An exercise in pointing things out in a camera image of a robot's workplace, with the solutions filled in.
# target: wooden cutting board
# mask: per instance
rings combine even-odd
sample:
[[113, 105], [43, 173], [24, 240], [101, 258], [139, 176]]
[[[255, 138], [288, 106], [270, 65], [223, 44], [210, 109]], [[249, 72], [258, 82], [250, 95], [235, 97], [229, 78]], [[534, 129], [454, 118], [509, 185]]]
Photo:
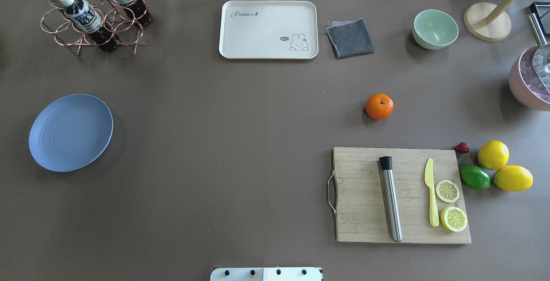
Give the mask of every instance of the wooden cutting board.
[[385, 148], [344, 148], [333, 151], [336, 181], [336, 240], [389, 242], [382, 195], [380, 156], [393, 159], [393, 177], [403, 240], [414, 244], [471, 244], [469, 225], [462, 232], [451, 232], [428, 220], [428, 187], [424, 168], [434, 159], [434, 184], [450, 180], [458, 185], [460, 197], [454, 203], [436, 198], [438, 212], [455, 205], [466, 212], [454, 150], [413, 150]]

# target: blue plate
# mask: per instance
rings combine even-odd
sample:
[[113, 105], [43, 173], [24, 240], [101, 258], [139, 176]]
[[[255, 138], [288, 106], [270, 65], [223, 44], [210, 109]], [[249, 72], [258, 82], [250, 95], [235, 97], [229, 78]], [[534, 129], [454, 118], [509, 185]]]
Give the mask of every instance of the blue plate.
[[71, 171], [97, 159], [113, 134], [109, 107], [92, 95], [67, 95], [54, 101], [36, 118], [29, 148], [40, 166]]

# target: metal muddler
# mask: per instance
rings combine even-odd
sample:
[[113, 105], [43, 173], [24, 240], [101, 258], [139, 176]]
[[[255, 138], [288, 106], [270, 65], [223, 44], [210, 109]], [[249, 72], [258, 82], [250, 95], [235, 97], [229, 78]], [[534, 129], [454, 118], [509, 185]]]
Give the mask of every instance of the metal muddler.
[[395, 192], [395, 183], [393, 182], [391, 156], [381, 157], [380, 166], [382, 168], [382, 174], [384, 175], [385, 206], [389, 213], [391, 238], [394, 242], [401, 242], [401, 240], [403, 240], [403, 234], [401, 232], [401, 222], [399, 221], [399, 208], [397, 208], [397, 194]]

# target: tray with rabbit drawing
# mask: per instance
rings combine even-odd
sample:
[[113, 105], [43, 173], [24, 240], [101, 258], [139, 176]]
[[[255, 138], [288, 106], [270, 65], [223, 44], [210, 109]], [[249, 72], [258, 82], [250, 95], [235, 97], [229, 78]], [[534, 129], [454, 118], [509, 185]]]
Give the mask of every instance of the tray with rabbit drawing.
[[222, 7], [224, 58], [314, 58], [317, 9], [309, 1], [227, 1]]

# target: plate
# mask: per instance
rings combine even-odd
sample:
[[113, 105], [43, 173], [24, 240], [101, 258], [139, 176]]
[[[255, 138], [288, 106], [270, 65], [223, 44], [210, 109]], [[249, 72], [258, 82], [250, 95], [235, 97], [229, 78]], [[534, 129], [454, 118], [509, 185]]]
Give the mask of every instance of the plate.
[[309, 1], [227, 1], [222, 7], [224, 58], [310, 59], [319, 51], [317, 9]]
[[36, 118], [29, 135], [34, 160], [51, 171], [76, 170], [97, 159], [113, 134], [113, 116], [92, 95], [67, 95]]

